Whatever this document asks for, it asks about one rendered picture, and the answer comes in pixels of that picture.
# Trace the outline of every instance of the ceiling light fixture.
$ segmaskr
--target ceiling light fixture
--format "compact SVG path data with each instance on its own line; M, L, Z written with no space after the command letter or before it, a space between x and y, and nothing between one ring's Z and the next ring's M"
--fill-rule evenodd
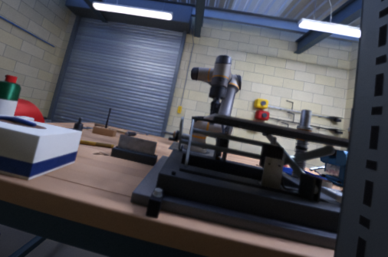
M104 11L104 12L135 15L135 16L162 19L162 20L168 20L168 21L173 20L173 13L171 12L150 10L150 9L123 6L123 5L115 5L115 4L108 4L108 3L101 3L101 2L93 2L93 8L98 11Z
M302 18L298 22L299 28L308 29L312 31L327 32L327 33L332 33L334 35L349 36L352 38L360 38L361 37L360 28L331 22L331 19L333 18L333 7L331 5L331 0L329 0L329 3L330 3L330 22L315 20L315 9L314 9L314 20Z

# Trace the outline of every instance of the brick wall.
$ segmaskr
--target brick wall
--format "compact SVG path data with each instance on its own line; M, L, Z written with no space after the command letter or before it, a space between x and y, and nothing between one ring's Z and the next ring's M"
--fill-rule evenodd
M17 76L21 98L47 116L75 15L65 0L0 0L0 15L54 45L0 19L0 80Z
M344 117L339 124L313 117L312 124L319 127L349 127L350 111L353 106L351 86L357 63L357 44L349 41L326 39L303 54L295 54L295 41L299 34L259 28L252 25L236 24L227 21L206 19L202 37L187 35L182 56L173 103L169 115L168 131L179 128L180 117L185 117L185 132L189 132L192 116L209 114L209 85L192 81L190 73L183 91L186 73L194 67L213 68L215 58L221 54L232 57L232 73L242 76L242 89L238 92L232 116L253 119L253 101L257 98L269 100L269 104L295 110L309 109L315 114ZM177 113L182 100L183 111ZM271 124L292 120L287 112L269 110ZM335 135L327 130L314 129L314 132ZM259 133L234 129L234 135L256 140L266 140ZM279 138L279 142L290 154L294 154L294 140ZM235 149L257 152L257 147L231 142ZM310 149L318 147L310 144Z

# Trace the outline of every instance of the bottle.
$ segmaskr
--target bottle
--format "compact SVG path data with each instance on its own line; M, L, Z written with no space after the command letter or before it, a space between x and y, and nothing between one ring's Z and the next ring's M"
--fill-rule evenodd
M5 81L0 81L0 115L14 116L20 94L20 85L16 84L18 77L6 75Z

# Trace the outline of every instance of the wooden tabletop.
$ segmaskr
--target wooden tabletop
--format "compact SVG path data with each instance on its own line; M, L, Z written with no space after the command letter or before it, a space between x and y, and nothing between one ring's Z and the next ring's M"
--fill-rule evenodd
M55 125L73 127L74 124ZM105 137L84 130L82 140L118 144L119 136ZM172 142L165 138L141 134L136 137L157 141L158 159L171 154ZM29 181L0 175L0 200L204 256L334 256L334 250L163 211L158 219L148 218L146 208L131 203L130 197L152 167L110 157L110 151L80 145L74 164L47 175ZM257 164L251 159L231 160Z

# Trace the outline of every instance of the white box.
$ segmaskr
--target white box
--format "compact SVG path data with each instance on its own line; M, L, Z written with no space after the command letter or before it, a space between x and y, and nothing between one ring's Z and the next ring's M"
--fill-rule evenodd
M0 173L29 180L75 161L82 132L32 123L36 127L0 116Z

